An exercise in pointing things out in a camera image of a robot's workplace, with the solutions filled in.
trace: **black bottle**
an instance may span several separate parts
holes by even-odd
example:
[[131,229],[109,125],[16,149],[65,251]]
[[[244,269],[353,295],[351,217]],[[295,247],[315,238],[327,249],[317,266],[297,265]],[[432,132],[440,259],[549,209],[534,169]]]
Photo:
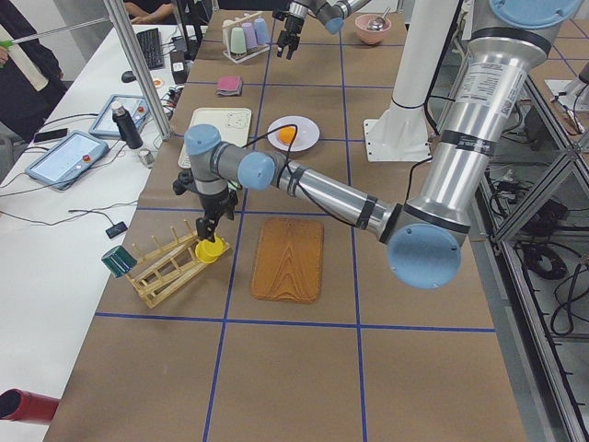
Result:
[[113,101],[110,108],[112,109],[112,120],[117,123],[121,140],[126,141],[130,149],[138,149],[144,145],[129,111],[119,101]]

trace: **pink bowl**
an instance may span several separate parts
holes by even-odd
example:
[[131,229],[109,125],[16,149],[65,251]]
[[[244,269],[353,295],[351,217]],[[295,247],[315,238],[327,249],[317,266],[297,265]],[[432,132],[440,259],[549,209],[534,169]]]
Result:
[[363,14],[354,20],[356,27],[356,35],[358,38],[366,44],[377,44],[385,39],[387,34],[392,28],[392,24],[388,18],[386,18],[386,24],[381,30],[368,30],[366,27],[376,17],[380,17],[381,14]]

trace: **yellow cup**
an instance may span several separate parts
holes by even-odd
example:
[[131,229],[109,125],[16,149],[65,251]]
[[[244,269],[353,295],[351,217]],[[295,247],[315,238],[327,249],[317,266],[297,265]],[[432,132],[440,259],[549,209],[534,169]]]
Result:
[[214,242],[205,239],[196,245],[194,250],[196,257],[204,262],[205,264],[211,264],[219,259],[219,256],[223,254],[225,244],[223,240],[214,234]]

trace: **white desk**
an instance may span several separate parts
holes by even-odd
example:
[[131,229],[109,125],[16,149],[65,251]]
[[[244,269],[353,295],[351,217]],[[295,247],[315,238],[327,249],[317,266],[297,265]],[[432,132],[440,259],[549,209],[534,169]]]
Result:
[[[152,26],[137,26],[145,30]],[[176,27],[160,27],[163,42]],[[123,84],[121,73],[130,69],[114,30],[100,45],[50,120],[77,113],[99,112],[110,95],[142,95],[137,82]],[[174,81],[169,59],[152,76],[164,80],[162,97]],[[87,131],[92,118],[71,119],[48,126]],[[155,150],[161,142],[153,122],[142,131],[144,146]],[[119,143],[100,163],[110,161]],[[42,189],[15,196],[0,196],[0,210],[29,219],[55,222],[70,209],[92,209],[137,199],[149,170],[127,147],[122,157],[104,168],[90,170],[70,189]],[[22,172],[40,154],[25,153],[5,179]],[[21,175],[0,195],[39,188],[40,183]],[[130,224],[134,206],[106,210],[114,223]],[[109,239],[110,222],[90,214],[54,227],[32,225],[0,215],[0,393],[12,388],[61,397],[78,351],[92,320],[109,271],[102,254],[121,244],[124,235]],[[0,422],[0,440],[42,440],[47,427]]]

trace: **wooden cutting board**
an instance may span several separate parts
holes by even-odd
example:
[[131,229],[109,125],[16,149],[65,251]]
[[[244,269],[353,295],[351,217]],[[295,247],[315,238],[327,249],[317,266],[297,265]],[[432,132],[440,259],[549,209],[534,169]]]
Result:
[[315,302],[321,290],[322,259],[321,223],[268,218],[260,231],[251,295],[256,299]]

